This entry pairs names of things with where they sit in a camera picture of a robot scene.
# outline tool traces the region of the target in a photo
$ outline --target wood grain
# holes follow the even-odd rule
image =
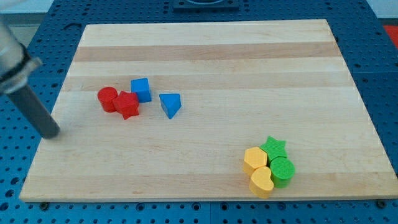
[[[123,120],[99,89],[148,77]],[[178,92],[167,119],[160,93]],[[260,200],[244,151],[287,141],[296,175],[269,200],[398,197],[398,180],[325,20],[88,25],[20,198],[26,202]]]

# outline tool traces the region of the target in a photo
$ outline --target green cylinder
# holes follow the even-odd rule
[[[278,157],[271,162],[271,179],[274,182],[274,187],[284,188],[290,184],[290,180],[294,176],[294,165],[292,161]]]

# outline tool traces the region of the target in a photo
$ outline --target black cylinder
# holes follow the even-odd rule
[[[25,85],[7,96],[43,138],[50,139],[58,135],[60,127],[29,85]]]

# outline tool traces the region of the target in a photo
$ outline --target yellow heart block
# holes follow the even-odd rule
[[[252,175],[256,169],[267,165],[267,157],[267,153],[259,147],[246,149],[244,152],[243,171],[249,176]]]
[[[250,177],[249,189],[257,197],[267,199],[274,189],[270,168],[264,166],[256,169]]]

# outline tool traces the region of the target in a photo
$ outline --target blue pegboard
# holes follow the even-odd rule
[[[87,24],[281,19],[327,19],[397,172],[398,52],[365,0],[240,0],[237,11],[182,12],[171,1],[55,0],[28,48],[44,61],[29,83],[51,109]],[[39,141],[0,97],[0,223],[398,223],[398,200],[51,203],[42,211],[18,199]]]

